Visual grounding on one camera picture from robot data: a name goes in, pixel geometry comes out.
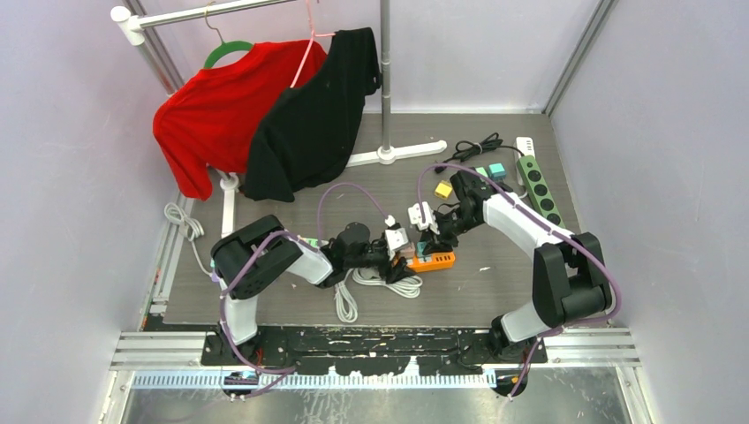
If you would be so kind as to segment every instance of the green power strip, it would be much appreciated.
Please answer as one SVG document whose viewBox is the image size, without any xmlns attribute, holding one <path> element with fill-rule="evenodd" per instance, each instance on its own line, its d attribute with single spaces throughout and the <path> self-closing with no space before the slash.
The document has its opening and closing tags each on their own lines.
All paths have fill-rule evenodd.
<svg viewBox="0 0 749 424">
<path fill-rule="evenodd" d="M 559 215 L 559 209 L 556 208 L 556 203 L 551 197 L 549 186 L 546 184 L 543 174 L 541 174 L 541 168 L 538 166 L 536 158 L 531 155 L 521 156 L 518 159 L 517 166 L 520 177 L 523 178 L 523 183 L 528 190 L 528 197 L 531 199 L 533 209 L 551 223 L 565 228 L 562 216 Z"/>
</svg>

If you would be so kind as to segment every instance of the pink hanger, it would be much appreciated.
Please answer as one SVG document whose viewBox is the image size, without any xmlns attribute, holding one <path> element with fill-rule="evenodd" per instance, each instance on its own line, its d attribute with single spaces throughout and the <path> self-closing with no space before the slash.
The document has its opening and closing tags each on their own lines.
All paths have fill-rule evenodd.
<svg viewBox="0 0 749 424">
<path fill-rule="evenodd" d="M 306 3 L 306 15 L 307 20 L 309 21 L 309 29 L 312 30 L 312 35 L 309 37 L 309 43 L 306 46 L 305 55 L 302 57 L 302 63 L 299 64 L 299 69 L 297 70 L 296 76 L 294 76 L 294 81 L 291 83 L 291 88 L 294 88 L 294 86 L 297 85 L 297 80 L 299 79 L 299 75 L 302 73 L 302 68 L 304 67 L 304 63 L 306 62 L 306 57 L 309 56 L 309 50 L 312 48 L 312 43 L 314 42 L 314 37 L 332 37 L 335 34 L 317 34 L 314 31 L 314 22 L 312 21 L 312 8 L 309 6 L 309 0 L 305 0 Z"/>
</svg>

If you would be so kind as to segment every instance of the clothes hanger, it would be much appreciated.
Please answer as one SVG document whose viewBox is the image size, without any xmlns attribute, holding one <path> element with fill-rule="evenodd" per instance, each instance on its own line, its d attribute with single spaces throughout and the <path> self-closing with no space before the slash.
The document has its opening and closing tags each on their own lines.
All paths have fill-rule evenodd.
<svg viewBox="0 0 749 424">
<path fill-rule="evenodd" d="M 299 79 L 299 75 L 302 73 L 302 68 L 304 68 L 304 63 L 306 62 L 306 57 L 309 56 L 309 50 L 312 48 L 312 43 L 314 42 L 314 37 L 332 37 L 335 34 L 317 34 L 314 31 L 314 22 L 312 21 L 312 8 L 309 6 L 309 0 L 305 0 L 306 3 L 306 18 L 309 22 L 309 29 L 312 30 L 312 35 L 309 37 L 309 43 L 306 46 L 305 55 L 302 57 L 302 63 L 299 64 L 299 68 L 297 69 L 297 74 L 294 76 L 294 81 L 291 82 L 291 88 L 294 88 L 294 86 L 297 85 L 297 80 Z"/>
<path fill-rule="evenodd" d="M 213 29 L 218 33 L 218 38 L 221 40 L 221 45 L 216 47 L 211 53 L 208 55 L 208 58 L 206 59 L 206 63 L 203 65 L 203 68 L 209 69 L 214 67 L 216 65 L 216 62 L 221 60 L 222 57 L 225 57 L 226 55 L 229 55 L 230 53 L 234 53 L 235 51 L 250 51 L 250 49 L 253 47 L 253 44 L 250 42 L 225 42 L 223 40 L 223 37 L 221 36 L 221 31 L 218 30 L 215 26 L 211 26 L 208 23 L 208 7 L 215 2 L 210 2 L 206 6 L 206 12 L 203 14 L 203 18 L 206 20 L 206 26 Z"/>
</svg>

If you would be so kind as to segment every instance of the garment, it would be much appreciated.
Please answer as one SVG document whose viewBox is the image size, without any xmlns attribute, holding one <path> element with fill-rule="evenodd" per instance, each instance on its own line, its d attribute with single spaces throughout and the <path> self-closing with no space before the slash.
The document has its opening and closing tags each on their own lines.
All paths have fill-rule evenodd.
<svg viewBox="0 0 749 424">
<path fill-rule="evenodd" d="M 371 28 L 338 31 L 322 68 L 287 88 L 253 137 L 241 188 L 255 199 L 294 201 L 304 187 L 344 171 L 361 123 L 364 98 L 380 87 Z"/>
<path fill-rule="evenodd" d="M 291 85 L 308 43 L 256 43 L 233 64 L 201 69 L 156 112 L 154 136 L 182 194 L 210 197 L 206 165 L 245 172 L 257 125 Z M 315 75 L 325 57 L 314 43 L 299 84 Z"/>
</svg>

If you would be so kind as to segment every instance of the wood grain surface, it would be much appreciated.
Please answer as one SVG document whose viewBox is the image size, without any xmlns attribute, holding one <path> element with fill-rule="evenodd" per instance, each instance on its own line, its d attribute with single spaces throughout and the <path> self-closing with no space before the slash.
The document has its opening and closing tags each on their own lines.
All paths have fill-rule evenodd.
<svg viewBox="0 0 749 424">
<path fill-rule="evenodd" d="M 366 152 L 380 144 L 380 116 L 365 114 L 359 129 L 355 152 Z M 454 151 L 459 140 L 481 141 L 498 132 L 505 143 L 516 137 L 531 137 L 536 159 L 549 183 L 567 227 L 578 231 L 578 219 L 556 150 L 549 119 L 543 115 L 460 115 L 396 114 L 393 116 L 392 143 L 407 146 L 434 140 L 447 140 L 448 149 L 440 154 L 405 159 L 391 165 L 371 164 L 349 168 L 334 182 L 295 193 L 296 201 L 251 201 L 239 196 L 237 229 L 267 214 L 276 215 L 290 231 L 315 238 L 317 204 L 323 192 L 337 182 L 364 186 L 403 226 L 408 226 L 407 208 L 416 202 L 416 179 L 428 164 L 441 161 Z M 502 163 L 508 171 L 511 186 L 515 184 L 512 152 L 500 149 L 476 156 L 465 165 L 486 166 Z M 450 172 L 429 172 L 422 187 L 424 199 L 432 207 L 442 203 L 433 195 L 437 183 L 448 179 Z M 220 237 L 223 192 L 214 184 L 213 196 L 196 202 L 192 217 L 198 219 L 206 236 L 197 240 L 204 263 L 209 250 Z M 448 200 L 455 201 L 454 195 Z M 362 193 L 340 187 L 325 200 L 322 214 L 324 237 L 335 237 L 348 223 L 357 221 L 369 226 L 373 235 L 384 230 L 377 209 Z M 409 230 L 410 236 L 416 237 Z M 384 287 L 364 287 L 348 282 L 359 304 L 358 325 L 396 326 L 487 326 L 496 316 L 523 305 L 531 295 L 531 261 L 501 232 L 486 226 L 463 235 L 456 249 L 453 269 L 421 274 L 421 295 L 404 299 Z M 318 289 L 295 276 L 284 275 L 261 294 L 258 323 L 340 325 L 335 312 L 333 289 Z M 174 279 L 166 322 L 212 323 L 218 320 L 218 289 L 198 268 L 193 251 L 184 244 Z"/>
</svg>

